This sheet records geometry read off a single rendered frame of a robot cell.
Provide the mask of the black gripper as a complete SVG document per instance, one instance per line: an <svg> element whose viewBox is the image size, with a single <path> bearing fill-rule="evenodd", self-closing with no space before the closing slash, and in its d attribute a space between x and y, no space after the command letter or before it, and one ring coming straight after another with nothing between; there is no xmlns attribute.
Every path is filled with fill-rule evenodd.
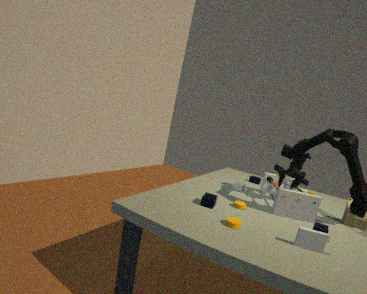
<svg viewBox="0 0 367 294"><path fill-rule="evenodd" d="M300 167L299 169L300 169L300 171L301 171L301 169L302 169L302 165L301 164L299 164L299 163L296 163L295 161L293 161L292 160L292 162L290 162L290 166L292 165L292 164L295 164L296 166L296 168L298 168L298 167ZM291 176L290 174L289 174L289 172L287 172L286 170L284 170L284 168L283 167L281 167L281 166L279 166L279 165L275 165L274 166L274 170L276 170L276 171L278 171L278 173L279 173L279 187L280 187L280 185L281 185L281 183L282 183L282 181L283 181L283 178L285 178L285 174L286 175L288 175L288 176ZM291 176L292 177L292 176ZM294 177L293 177L294 178ZM295 178L294 178L295 179ZM307 181L305 178L304 179L299 179L299 180L297 180L297 179L295 179L295 180L293 180L293 183L292 183L292 185L291 185L291 188L290 189L293 189L294 187L296 187L296 186L298 186L298 185L301 185L301 183L302 184L304 184L304 185L306 185L306 186L308 186L308 184L309 184L309 181Z"/></svg>

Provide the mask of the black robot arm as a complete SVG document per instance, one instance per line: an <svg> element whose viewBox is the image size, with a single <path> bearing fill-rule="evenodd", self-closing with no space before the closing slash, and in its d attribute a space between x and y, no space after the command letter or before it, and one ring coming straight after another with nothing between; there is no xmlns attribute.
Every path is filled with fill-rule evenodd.
<svg viewBox="0 0 367 294"><path fill-rule="evenodd" d="M336 141L332 137L341 139ZM350 214L352 213L363 218L367 212L367 183L365 183L360 160L358 158L358 136L346 131L328 129L311 139L300 140L293 148L285 144L281 155L285 158L293 158L293 161L303 166L307 158L311 159L310 154L305 154L305 152L325 141L329 142L332 147L339 149L339 152L341 152L347 160L351 180L353 181L353 186L349 189L351 197L353 198L350 205ZM287 172L297 180L304 179L306 173L300 171L300 167L296 168L295 166L295 164L292 164Z"/></svg>

